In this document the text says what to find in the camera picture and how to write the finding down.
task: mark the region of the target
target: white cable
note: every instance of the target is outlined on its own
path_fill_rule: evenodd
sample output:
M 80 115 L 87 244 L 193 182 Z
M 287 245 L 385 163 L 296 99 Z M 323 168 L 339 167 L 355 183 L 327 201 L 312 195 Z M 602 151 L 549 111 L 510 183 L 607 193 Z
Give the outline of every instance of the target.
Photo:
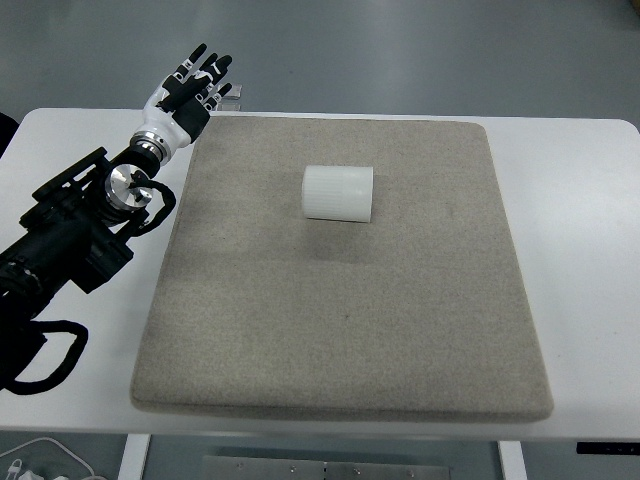
M 16 458 L 7 471 L 6 480 L 16 480 L 16 476 L 20 473 L 20 470 L 22 470 L 22 460 Z
M 21 448 L 26 447 L 27 445 L 31 445 L 32 443 L 36 443 L 36 442 L 51 442 L 54 445 L 57 445 L 58 447 L 60 447 L 67 455 L 69 455 L 71 458 L 73 458 L 74 460 L 76 460 L 78 463 L 82 464 L 82 466 L 84 466 L 87 470 L 89 470 L 89 473 L 91 474 L 89 477 L 83 478 L 82 480 L 107 480 L 104 477 L 100 477 L 98 475 L 96 475 L 96 472 L 93 471 L 93 468 L 91 468 L 91 466 L 85 462 L 84 460 L 82 460 L 79 456 L 77 456 L 75 453 L 73 453 L 71 450 L 69 450 L 67 447 L 65 447 L 64 445 L 62 445 L 59 441 L 57 441 L 55 438 L 51 438 L 51 437 L 40 437 L 40 438 L 35 438 L 33 440 L 30 440 L 28 442 L 23 443 L 22 445 L 18 445 L 16 448 L 12 448 L 11 450 L 7 450 L 4 453 L 0 453 L 0 458 L 4 457 L 6 455 L 9 455 L 10 453 L 13 453 L 17 450 L 20 450 Z

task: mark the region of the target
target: metal plate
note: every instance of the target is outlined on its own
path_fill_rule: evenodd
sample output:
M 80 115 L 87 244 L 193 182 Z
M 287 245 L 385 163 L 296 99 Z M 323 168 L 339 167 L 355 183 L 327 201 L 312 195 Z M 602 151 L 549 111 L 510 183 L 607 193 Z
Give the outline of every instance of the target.
M 450 480 L 448 467 L 272 458 L 203 459 L 202 480 Z

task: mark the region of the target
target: robotic hand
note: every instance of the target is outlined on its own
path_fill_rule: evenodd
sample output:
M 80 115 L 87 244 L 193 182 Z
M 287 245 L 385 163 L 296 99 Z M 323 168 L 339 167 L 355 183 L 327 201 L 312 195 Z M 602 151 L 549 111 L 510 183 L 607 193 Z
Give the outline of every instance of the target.
M 87 329 L 33 319 L 69 280 L 89 293 L 111 279 L 133 258 L 126 242 L 156 228 L 175 207 L 173 192 L 153 177 L 198 138 L 231 89 L 218 86 L 231 57 L 214 53 L 195 67 L 206 48 L 200 45 L 158 86 L 144 107 L 144 123 L 120 154 L 109 161 L 101 147 L 33 193 L 38 203 L 20 219 L 27 233 L 0 254 L 0 390 L 29 395 L 64 381 L 88 341 Z M 164 207 L 147 221 L 154 190 Z M 76 340 L 47 379 L 17 381 L 48 332 L 69 332 Z

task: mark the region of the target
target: black strap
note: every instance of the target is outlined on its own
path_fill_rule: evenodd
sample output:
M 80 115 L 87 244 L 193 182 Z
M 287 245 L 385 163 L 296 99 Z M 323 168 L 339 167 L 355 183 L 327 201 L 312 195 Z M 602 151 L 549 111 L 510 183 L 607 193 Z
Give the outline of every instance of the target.
M 49 378 L 36 382 L 19 382 L 12 380 L 7 382 L 5 388 L 16 395 L 33 395 L 36 393 L 46 392 L 60 385 L 74 369 L 80 355 L 89 340 L 89 331 L 79 323 L 70 322 L 68 320 L 58 320 L 55 322 L 31 322 L 36 324 L 37 330 L 41 333 L 58 333 L 68 332 L 76 336 L 69 347 L 69 351 L 62 363 L 56 368 Z

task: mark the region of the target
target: white cylinder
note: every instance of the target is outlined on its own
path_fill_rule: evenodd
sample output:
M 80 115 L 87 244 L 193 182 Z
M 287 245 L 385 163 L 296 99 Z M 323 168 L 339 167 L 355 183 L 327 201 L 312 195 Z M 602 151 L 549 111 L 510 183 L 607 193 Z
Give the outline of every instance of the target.
M 302 180 L 302 211 L 307 218 L 370 222 L 372 167 L 309 165 Z

